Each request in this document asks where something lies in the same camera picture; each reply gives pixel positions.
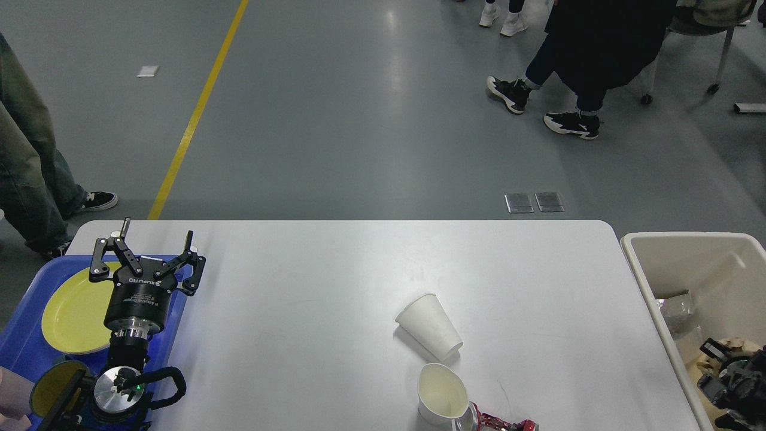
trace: sneaker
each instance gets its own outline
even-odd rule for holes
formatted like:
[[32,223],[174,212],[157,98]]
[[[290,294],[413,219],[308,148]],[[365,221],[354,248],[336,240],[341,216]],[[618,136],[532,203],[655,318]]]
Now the sneaker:
[[40,254],[46,258],[49,261],[52,261],[55,258],[60,258],[63,255],[67,254],[67,250],[69,249],[69,246],[72,244],[72,241],[67,241],[62,245],[59,245],[56,248],[53,248],[51,250],[47,250],[45,252],[40,252]]
[[502,30],[500,30],[500,34],[503,36],[506,36],[507,38],[510,38],[516,33],[520,31],[524,31],[526,29],[527,29],[527,24],[522,19],[521,15],[509,13],[508,16],[506,17],[505,22],[502,23]]
[[492,27],[492,23],[500,16],[500,9],[497,5],[484,5],[484,10],[481,12],[481,19],[479,25],[484,28]]
[[563,114],[547,113],[545,125],[550,130],[562,135],[574,134],[581,139],[596,139],[598,137],[598,116],[588,117],[579,112],[566,112]]
[[524,106],[529,100],[531,88],[524,85],[521,79],[513,82],[501,81],[496,77],[486,79],[486,87],[496,97],[506,102],[506,109],[511,114],[521,115],[524,113]]
[[103,211],[117,205],[117,195],[111,192],[92,192],[88,193],[85,203],[80,212]]

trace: jeans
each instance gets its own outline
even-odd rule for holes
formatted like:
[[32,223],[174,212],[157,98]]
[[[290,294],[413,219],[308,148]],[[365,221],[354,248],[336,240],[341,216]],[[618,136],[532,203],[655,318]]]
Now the jeans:
[[[489,4],[494,4],[495,0],[486,0]],[[522,8],[524,7],[524,0],[510,0],[508,2],[508,12],[518,14],[522,11]]]
[[[529,63],[526,77],[538,88],[542,86],[548,77],[555,71],[555,53],[553,51],[550,36],[545,38],[537,50],[537,55]],[[579,110],[595,112],[604,105],[604,97],[607,95],[606,88],[593,88],[577,93],[577,108]]]
[[47,107],[0,34],[0,209],[27,247],[44,252],[71,240],[64,219],[86,194],[56,149]]

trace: yellow floor line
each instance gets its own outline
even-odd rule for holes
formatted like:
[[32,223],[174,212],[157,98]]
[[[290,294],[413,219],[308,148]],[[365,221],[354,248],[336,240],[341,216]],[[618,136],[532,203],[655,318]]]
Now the yellow floor line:
[[226,34],[224,43],[221,45],[221,50],[218,51],[218,57],[215,59],[213,68],[210,70],[210,74],[208,75],[208,81],[205,82],[205,87],[202,89],[202,94],[199,96],[197,107],[195,107],[194,113],[191,114],[189,124],[186,126],[184,136],[181,138],[181,143],[178,145],[178,149],[175,151],[173,161],[170,163],[168,172],[165,174],[165,179],[162,181],[159,192],[157,192],[157,197],[154,199],[154,205],[152,205],[152,209],[149,211],[148,220],[158,220],[159,215],[162,213],[162,209],[165,208],[165,202],[167,201],[168,195],[170,194],[170,189],[173,188],[175,177],[178,175],[178,170],[181,169],[181,164],[184,161],[184,156],[186,156],[186,150],[188,150],[189,144],[192,141],[192,137],[194,136],[194,132],[197,130],[197,124],[199,123],[200,117],[202,117],[202,111],[205,110],[205,105],[208,102],[210,93],[213,91],[215,80],[218,79],[218,72],[221,71],[221,66],[226,59],[226,54],[229,52],[231,40],[234,39],[234,33],[237,32],[237,27],[239,27],[242,15],[244,14],[244,10],[247,7],[247,2],[248,0],[242,0],[240,2],[239,8],[237,9],[237,14],[234,15],[234,20],[231,22],[229,32]]

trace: black sneaker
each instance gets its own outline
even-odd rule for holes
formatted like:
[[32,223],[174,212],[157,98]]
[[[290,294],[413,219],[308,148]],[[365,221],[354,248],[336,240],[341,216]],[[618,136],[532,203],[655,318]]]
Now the black sneaker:
[[513,82],[501,81],[496,77],[486,79],[486,87],[496,97],[506,102],[506,108],[511,114],[521,115],[524,113],[524,106],[529,100],[531,88],[523,84],[522,80],[517,79]]
[[598,116],[589,117],[580,115],[579,112],[565,112],[563,114],[547,113],[545,125],[550,130],[562,135],[574,134],[581,139],[596,139],[600,122]]
[[56,248],[53,248],[51,250],[47,250],[46,252],[40,252],[40,254],[46,258],[49,261],[52,261],[55,258],[60,258],[63,255],[67,254],[67,250],[69,249],[69,246],[72,244],[72,241],[67,241],[62,245],[59,245]]
[[103,211],[117,205],[117,195],[111,192],[92,192],[88,193],[85,203],[80,212],[85,211]]

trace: person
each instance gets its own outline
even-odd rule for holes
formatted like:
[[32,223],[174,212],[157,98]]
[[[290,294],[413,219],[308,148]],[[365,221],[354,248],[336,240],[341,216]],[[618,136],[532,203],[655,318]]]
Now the person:
[[763,24],[764,28],[766,28],[766,2],[761,3],[761,7],[758,8],[758,22]]
[[524,78],[494,76],[486,86],[512,114],[523,114],[529,94],[555,72],[577,95],[577,110],[547,113],[545,125],[582,139],[598,137],[607,90],[633,80],[660,52],[673,17],[673,0],[556,0],[548,33]]
[[52,259],[72,237],[71,216],[117,204],[111,192],[86,192],[56,149],[48,109],[0,33],[0,209],[32,250]]
[[[527,29],[526,21],[521,16],[524,0],[510,0],[508,3],[508,15],[502,23],[500,34],[510,38],[511,36]],[[500,8],[495,5],[495,0],[485,0],[484,9],[481,12],[479,25],[484,28],[492,27],[492,23],[500,16]]]

